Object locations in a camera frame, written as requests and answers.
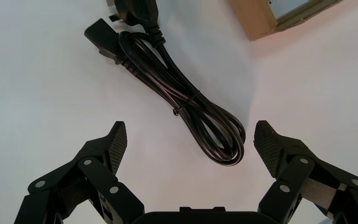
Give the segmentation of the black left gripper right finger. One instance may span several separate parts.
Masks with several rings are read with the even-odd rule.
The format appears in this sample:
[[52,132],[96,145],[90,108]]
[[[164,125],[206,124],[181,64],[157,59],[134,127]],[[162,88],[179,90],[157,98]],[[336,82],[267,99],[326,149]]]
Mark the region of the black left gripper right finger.
[[275,179],[260,213],[287,224],[305,199],[335,224],[358,224],[358,176],[319,159],[301,140],[279,135],[265,120],[256,124],[254,146]]

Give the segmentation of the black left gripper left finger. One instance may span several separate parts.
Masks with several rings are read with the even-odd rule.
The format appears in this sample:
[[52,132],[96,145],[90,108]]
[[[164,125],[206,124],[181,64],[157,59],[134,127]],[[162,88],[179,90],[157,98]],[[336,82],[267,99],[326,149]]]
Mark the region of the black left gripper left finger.
[[77,205],[89,201],[108,224],[131,224],[145,212],[141,201],[116,174],[127,148],[125,123],[89,140],[68,163],[28,186],[15,222],[61,224]]

